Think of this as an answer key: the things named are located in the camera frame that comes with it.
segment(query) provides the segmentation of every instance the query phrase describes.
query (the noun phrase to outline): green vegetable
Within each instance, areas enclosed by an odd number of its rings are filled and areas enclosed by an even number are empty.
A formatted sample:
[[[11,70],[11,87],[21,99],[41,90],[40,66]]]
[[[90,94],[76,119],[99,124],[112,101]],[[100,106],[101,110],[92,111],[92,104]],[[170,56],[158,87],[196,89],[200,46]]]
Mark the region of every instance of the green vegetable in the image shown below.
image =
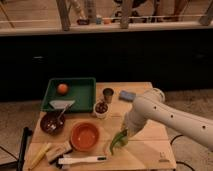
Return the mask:
[[[110,152],[113,155],[114,151],[113,148],[114,146],[124,146],[128,143],[128,139],[127,139],[127,129],[124,129],[121,132],[118,132],[115,137],[113,138],[111,144],[110,144]]]

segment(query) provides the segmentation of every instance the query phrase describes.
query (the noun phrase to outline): floor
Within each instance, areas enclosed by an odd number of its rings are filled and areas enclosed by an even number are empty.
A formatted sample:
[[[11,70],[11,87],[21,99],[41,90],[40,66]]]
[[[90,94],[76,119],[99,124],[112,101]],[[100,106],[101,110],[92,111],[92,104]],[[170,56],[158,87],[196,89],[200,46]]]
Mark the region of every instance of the floor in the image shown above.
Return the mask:
[[[213,119],[213,89],[171,91],[165,92],[165,95],[166,104],[169,106]],[[31,130],[35,128],[40,106],[39,100],[0,103],[0,145],[15,156],[19,154],[23,128],[29,127]],[[179,135],[171,128],[167,128],[167,131],[170,139]],[[191,139],[180,137],[174,141],[172,147],[177,161],[189,164],[196,171],[213,170],[213,153]],[[9,161],[14,159],[0,150],[0,163]],[[190,171],[190,169],[178,165],[177,171]]]

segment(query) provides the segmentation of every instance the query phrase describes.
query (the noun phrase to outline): blue object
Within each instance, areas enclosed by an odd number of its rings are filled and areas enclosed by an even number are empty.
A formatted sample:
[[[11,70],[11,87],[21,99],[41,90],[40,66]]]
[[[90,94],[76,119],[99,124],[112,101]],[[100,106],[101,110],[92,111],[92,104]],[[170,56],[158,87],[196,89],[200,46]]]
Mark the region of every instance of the blue object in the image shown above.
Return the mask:
[[[135,97],[136,97],[136,93],[134,93],[134,92],[127,92],[127,91],[122,90],[119,93],[119,99],[120,100],[132,102],[135,99]]]

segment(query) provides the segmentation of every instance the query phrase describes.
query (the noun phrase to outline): small cup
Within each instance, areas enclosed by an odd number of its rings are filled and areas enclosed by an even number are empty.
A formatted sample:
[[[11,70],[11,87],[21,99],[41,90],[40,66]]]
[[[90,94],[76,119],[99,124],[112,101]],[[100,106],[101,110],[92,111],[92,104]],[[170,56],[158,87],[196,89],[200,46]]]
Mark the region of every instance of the small cup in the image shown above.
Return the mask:
[[[111,103],[112,102],[112,96],[113,96],[113,94],[114,94],[113,89],[111,89],[111,88],[105,88],[103,90],[103,95],[104,95],[105,102]]]
[[[93,113],[99,119],[104,119],[108,113],[108,105],[104,101],[98,101],[94,104]]]

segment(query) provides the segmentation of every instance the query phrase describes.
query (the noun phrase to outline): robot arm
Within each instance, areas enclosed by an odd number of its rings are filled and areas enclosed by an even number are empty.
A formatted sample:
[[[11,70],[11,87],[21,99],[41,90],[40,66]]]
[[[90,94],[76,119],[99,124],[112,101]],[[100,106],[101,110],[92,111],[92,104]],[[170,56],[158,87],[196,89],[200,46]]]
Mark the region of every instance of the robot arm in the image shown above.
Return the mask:
[[[152,119],[213,150],[213,120],[176,110],[164,101],[164,93],[156,88],[137,96],[132,109],[125,115],[124,128],[134,135]]]

